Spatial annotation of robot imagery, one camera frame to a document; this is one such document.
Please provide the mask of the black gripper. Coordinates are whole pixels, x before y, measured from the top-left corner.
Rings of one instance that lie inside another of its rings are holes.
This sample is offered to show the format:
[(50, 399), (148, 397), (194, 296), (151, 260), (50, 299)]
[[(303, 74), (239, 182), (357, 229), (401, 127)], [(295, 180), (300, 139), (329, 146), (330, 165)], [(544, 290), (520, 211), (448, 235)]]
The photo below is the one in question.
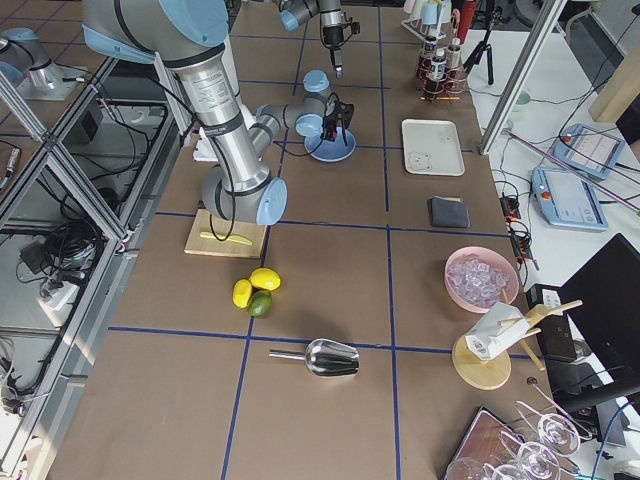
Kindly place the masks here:
[(328, 110), (323, 117), (321, 139), (334, 142), (338, 137), (348, 146), (346, 131), (354, 115), (354, 105), (333, 98), (327, 103)]

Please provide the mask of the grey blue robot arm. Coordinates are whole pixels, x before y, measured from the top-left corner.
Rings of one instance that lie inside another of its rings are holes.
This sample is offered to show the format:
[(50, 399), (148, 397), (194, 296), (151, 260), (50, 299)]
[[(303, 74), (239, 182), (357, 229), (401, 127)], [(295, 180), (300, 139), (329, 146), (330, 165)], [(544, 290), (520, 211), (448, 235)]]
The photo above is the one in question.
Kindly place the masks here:
[(273, 225), (283, 216), (287, 186), (261, 160), (284, 129), (321, 142), (345, 135), (354, 113), (332, 91), (321, 70), (303, 79), (297, 105), (264, 105), (247, 125), (240, 106), (222, 1), (88, 1), (83, 7), (86, 45), (105, 56), (162, 64), (179, 78), (206, 141), (218, 161), (202, 187), (214, 216)]

